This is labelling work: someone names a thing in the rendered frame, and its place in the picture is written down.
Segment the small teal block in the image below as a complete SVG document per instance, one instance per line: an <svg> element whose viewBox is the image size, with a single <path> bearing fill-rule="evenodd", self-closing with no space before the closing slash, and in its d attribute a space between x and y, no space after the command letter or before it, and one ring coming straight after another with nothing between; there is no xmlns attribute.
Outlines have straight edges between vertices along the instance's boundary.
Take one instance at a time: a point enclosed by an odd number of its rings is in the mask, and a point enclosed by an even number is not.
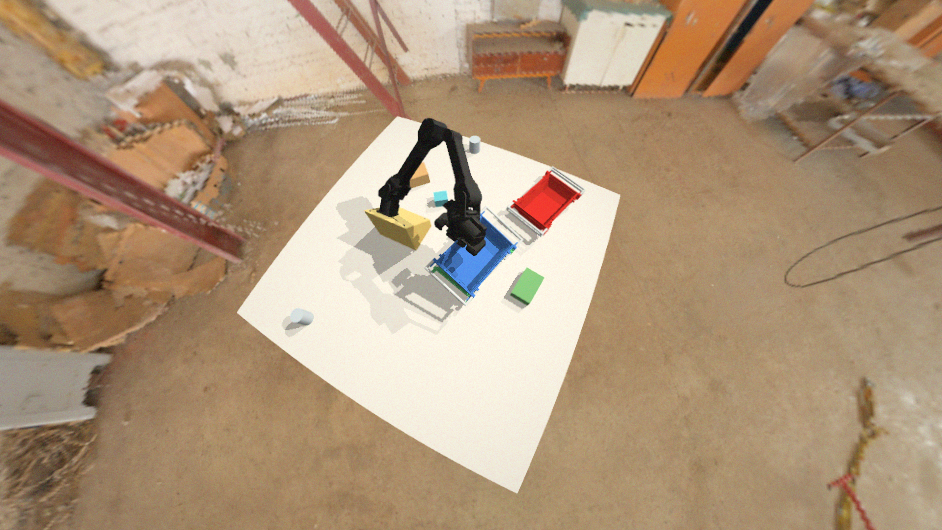
<svg viewBox="0 0 942 530"><path fill-rule="evenodd" d="M448 202L446 190L434 192L434 199L435 199L435 208L443 207L442 205Z"/></svg>

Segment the green cube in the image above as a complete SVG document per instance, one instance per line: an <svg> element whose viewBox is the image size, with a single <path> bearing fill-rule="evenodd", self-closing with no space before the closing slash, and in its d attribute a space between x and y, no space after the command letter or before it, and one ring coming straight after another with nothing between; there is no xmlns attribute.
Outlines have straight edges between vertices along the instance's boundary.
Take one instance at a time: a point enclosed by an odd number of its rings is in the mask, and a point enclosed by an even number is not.
<svg viewBox="0 0 942 530"><path fill-rule="evenodd" d="M530 270L528 267L519 279L510 296L519 300L524 305L529 305L541 286L545 277Z"/></svg>

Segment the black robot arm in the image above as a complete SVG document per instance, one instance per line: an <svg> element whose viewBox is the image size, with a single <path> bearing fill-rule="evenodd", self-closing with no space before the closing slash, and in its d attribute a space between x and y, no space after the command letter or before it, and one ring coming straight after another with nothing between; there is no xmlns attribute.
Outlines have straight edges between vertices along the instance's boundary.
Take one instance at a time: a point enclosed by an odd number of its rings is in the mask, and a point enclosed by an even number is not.
<svg viewBox="0 0 942 530"><path fill-rule="evenodd" d="M400 215L399 203L404 201L405 196L412 190L411 178L427 154L442 141L446 143L455 180L454 200L451 199L442 206L447 211L449 225L458 229L471 246L476 246L485 238L487 229L480 222L482 193L472 178L461 133L448 129L445 123L432 118L423 120L418 130L418 141L408 158L399 172L390 176L378 191L381 203L377 213L388 217Z"/></svg>

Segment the green plastic tray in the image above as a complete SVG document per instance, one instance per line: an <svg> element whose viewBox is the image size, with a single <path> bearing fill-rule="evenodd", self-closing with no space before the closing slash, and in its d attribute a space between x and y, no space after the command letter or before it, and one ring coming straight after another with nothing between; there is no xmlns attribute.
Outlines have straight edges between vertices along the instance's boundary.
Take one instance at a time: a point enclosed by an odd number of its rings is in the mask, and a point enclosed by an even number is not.
<svg viewBox="0 0 942 530"><path fill-rule="evenodd" d="M511 250L510 250L511 254L512 254L514 251L515 251L515 250L511 249ZM445 277L449 282L451 282L455 287L457 287L461 292L463 292L467 297L470 296L458 283L456 283L456 282L455 282L445 271L443 271L440 267L434 266L432 272L435 273L436 271L439 272L443 277Z"/></svg>

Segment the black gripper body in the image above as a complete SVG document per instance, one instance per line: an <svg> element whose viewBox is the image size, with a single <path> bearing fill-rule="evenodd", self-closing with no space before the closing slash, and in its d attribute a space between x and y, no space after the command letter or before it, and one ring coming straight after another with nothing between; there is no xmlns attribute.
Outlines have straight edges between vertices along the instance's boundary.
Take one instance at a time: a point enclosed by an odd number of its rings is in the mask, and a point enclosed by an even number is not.
<svg viewBox="0 0 942 530"><path fill-rule="evenodd" d="M476 246L471 246L471 245L466 241L466 239L459 233L458 229L454 229L454 228L452 228L452 227L449 225L448 217L447 217L447 212L440 214L440 215L434 220L434 226L435 226L437 229L439 229L439 230L442 230L442 228L443 228L445 225L448 227L448 229L446 230L446 232L447 232L450 236L454 237L456 240L461 241L461 242L464 243L465 245L467 244L466 250L467 250L471 255L473 255L473 256L476 256L476 255L484 248L484 246L486 245L486 240L483 239L478 245L476 245Z"/></svg>

